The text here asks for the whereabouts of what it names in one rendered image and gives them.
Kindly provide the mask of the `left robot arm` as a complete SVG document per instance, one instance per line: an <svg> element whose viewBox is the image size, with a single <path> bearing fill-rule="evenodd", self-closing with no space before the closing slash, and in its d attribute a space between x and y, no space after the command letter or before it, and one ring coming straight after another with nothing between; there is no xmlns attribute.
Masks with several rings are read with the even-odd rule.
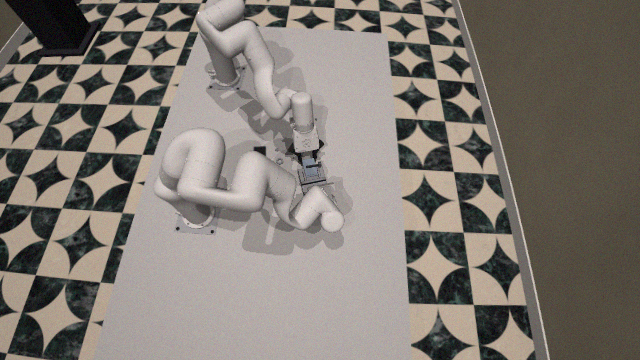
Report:
<svg viewBox="0 0 640 360"><path fill-rule="evenodd" d="M196 24L214 67L208 70L209 75L214 76L216 84L221 87L235 85L240 73L235 69L232 58L242 53L253 72L256 97L265 113L279 120L292 109L290 126L299 132L312 130L311 95L288 88L274 94L274 59L255 23L244 21L244 13L243 0L207 0L204 10L197 13Z"/></svg>

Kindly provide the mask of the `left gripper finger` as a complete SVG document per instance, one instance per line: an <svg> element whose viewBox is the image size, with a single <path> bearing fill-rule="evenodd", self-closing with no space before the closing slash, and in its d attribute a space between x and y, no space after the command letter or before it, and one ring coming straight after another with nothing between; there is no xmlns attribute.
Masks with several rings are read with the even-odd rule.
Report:
<svg viewBox="0 0 640 360"><path fill-rule="evenodd" d="M317 153L318 153L318 151L321 149L321 147L323 147L323 146L324 146L324 142L322 142L320 139L319 139L319 145L320 145L320 146L319 146L319 148L318 148L318 149L316 149L316 150L313 150L313 151L312 151L312 155L313 155L313 158L314 158L314 161L315 161L315 162L316 162L316 158L317 158Z"/></svg>
<svg viewBox="0 0 640 360"><path fill-rule="evenodd" d="M291 146L288 148L288 151L289 151L289 152L291 152L291 153L293 153L293 154L295 154L296 156L298 156L298 161L299 161L301 164L303 164L303 163L302 163L302 156L301 156L301 153L296 153L296 152L295 152L293 143L292 143L292 144L291 144Z"/></svg>

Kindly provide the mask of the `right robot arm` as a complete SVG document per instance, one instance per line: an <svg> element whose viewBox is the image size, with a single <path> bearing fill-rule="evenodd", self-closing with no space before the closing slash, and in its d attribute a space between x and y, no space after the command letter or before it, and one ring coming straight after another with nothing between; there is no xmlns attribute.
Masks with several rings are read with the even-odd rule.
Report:
<svg viewBox="0 0 640 360"><path fill-rule="evenodd" d="M333 182L307 187L308 192L289 212L296 191L295 177L257 151L247 151L239 158L229 190L217 189L225 154L223 137L209 128L186 130L165 150L153 191L177 210L175 214L183 215L188 227L209 225L215 216L214 207L258 212L266 196L273 199L278 217L296 229L308 229L317 218L327 232L343 227L344 216L332 201Z"/></svg>

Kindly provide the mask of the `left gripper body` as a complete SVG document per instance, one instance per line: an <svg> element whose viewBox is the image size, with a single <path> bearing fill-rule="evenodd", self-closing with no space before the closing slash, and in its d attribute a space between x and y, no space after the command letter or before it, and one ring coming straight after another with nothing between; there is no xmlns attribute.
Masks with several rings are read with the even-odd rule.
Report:
<svg viewBox="0 0 640 360"><path fill-rule="evenodd" d="M307 152L319 148L318 131L314 124L312 130L299 132L293 127L293 145L296 153Z"/></svg>

